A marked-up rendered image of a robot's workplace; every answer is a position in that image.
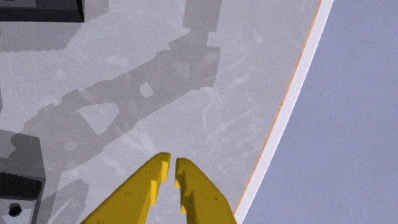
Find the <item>black power strip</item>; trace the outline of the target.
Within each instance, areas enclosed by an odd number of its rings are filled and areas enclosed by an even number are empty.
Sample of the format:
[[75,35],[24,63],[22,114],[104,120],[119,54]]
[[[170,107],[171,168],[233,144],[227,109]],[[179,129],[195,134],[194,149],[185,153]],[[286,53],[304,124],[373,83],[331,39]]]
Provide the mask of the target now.
[[84,23],[82,0],[0,0],[0,22]]

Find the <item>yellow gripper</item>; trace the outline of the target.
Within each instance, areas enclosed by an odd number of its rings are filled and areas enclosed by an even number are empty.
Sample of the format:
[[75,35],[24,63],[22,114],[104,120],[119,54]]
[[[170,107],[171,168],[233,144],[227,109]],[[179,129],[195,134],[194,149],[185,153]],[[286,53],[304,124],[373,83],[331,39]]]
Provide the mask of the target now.
[[[166,182],[171,154],[160,152],[144,163],[80,224],[145,224],[160,184]],[[187,224],[237,224],[225,196],[189,159],[177,158],[175,187]]]

